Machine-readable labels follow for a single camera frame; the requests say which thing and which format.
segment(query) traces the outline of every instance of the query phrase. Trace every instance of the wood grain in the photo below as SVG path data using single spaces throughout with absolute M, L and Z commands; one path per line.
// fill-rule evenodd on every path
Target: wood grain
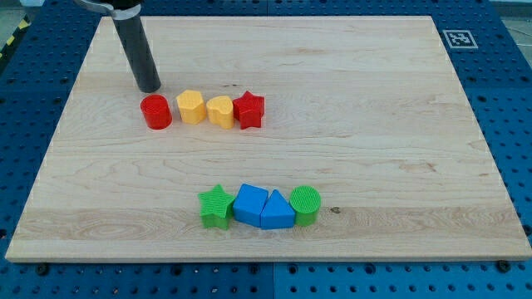
M 530 245 L 429 17 L 145 17 L 173 124 L 145 126 L 102 18 L 7 251 L 12 262 L 526 259 Z M 263 128 L 175 96 L 266 97 Z M 316 224 L 203 229 L 197 193 L 300 184 Z

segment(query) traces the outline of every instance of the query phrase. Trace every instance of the plastic block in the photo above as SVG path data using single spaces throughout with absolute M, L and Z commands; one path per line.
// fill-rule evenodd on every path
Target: plastic block
M 296 212 L 295 223 L 308 226 L 316 222 L 322 199 L 316 189 L 310 186 L 299 186 L 290 194 L 290 205 Z
M 146 124 L 153 130 L 166 128 L 172 123 L 172 114 L 166 98 L 161 95 L 150 95 L 140 103 L 140 109 Z
M 268 199 L 268 190 L 248 184 L 242 184 L 234 201 L 234 218 L 260 228 L 260 214 Z
M 255 96 L 246 91 L 243 96 L 233 100 L 234 118 L 240 121 L 240 129 L 260 128 L 264 116 L 264 97 Z
M 207 102 L 209 121 L 224 129 L 234 126 L 233 101 L 228 96 L 216 96 Z
M 217 184 L 208 192 L 198 194 L 201 203 L 201 221 L 204 228 L 229 228 L 229 220 L 233 217 L 234 196 L 225 193 L 222 185 Z
M 181 119 L 186 124 L 197 125 L 207 117 L 203 96 L 199 91 L 183 91 L 176 98 Z
M 295 217 L 296 213 L 283 195 L 278 190 L 274 190 L 260 214 L 260 227 L 262 229 L 291 228 Z

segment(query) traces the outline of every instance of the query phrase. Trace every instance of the green star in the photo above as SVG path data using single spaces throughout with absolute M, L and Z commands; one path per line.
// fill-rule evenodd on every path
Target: green star
M 233 195 L 225 193 L 222 185 L 217 184 L 212 190 L 198 194 L 198 199 L 204 228 L 229 229 L 229 220 L 233 217 Z

